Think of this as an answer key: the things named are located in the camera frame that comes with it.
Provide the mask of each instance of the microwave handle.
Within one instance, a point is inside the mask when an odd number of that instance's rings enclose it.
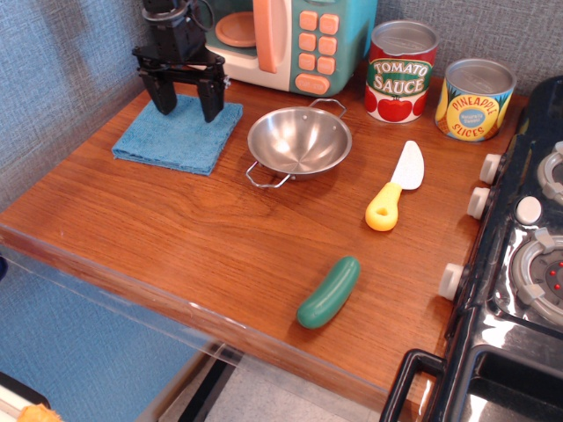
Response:
[[[273,2],[279,0],[254,0],[254,32],[256,34],[256,52],[260,70],[277,73],[274,50],[274,23],[279,17],[274,16]]]
[[[391,393],[387,397],[379,422],[397,422],[403,410],[408,391],[414,376],[424,372],[435,377],[435,386],[440,383],[445,368],[445,360],[420,349],[409,350],[398,369]]]

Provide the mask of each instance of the tomato sauce can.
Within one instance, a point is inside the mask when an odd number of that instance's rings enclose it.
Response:
[[[515,74],[497,62],[453,62],[446,69],[436,125],[447,136],[461,141],[489,139],[501,128],[515,86]]]
[[[392,20],[374,28],[365,88],[369,115],[391,123],[422,115],[438,42],[430,26],[413,20]]]

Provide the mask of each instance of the orange button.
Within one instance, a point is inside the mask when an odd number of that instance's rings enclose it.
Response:
[[[312,33],[300,33],[299,48],[305,51],[315,51],[315,48],[317,48],[317,37]]]
[[[320,17],[320,32],[334,35],[338,32],[339,18],[337,15],[326,13]]]
[[[336,60],[333,57],[319,57],[318,58],[318,73],[324,75],[331,75],[336,70]]]
[[[318,40],[318,51],[322,55],[334,55],[338,41],[334,37],[320,37]]]
[[[314,70],[317,58],[309,53],[299,55],[299,67],[303,70]]]
[[[331,87],[331,83],[324,76],[302,73],[296,77],[296,86],[301,91],[323,95]]]
[[[299,15],[299,26],[305,31],[317,29],[318,14],[315,11],[302,11]]]

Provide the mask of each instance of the blue towel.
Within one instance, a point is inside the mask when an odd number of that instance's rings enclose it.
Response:
[[[198,98],[177,97],[176,108],[166,116],[150,101],[115,143],[113,155],[137,163],[211,174],[243,107],[226,103],[215,119],[207,123]]]

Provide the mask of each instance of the green cucumber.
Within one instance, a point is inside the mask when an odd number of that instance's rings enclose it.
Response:
[[[354,257],[339,260],[297,310],[297,321],[305,328],[315,329],[328,323],[352,293],[360,275],[360,263]]]

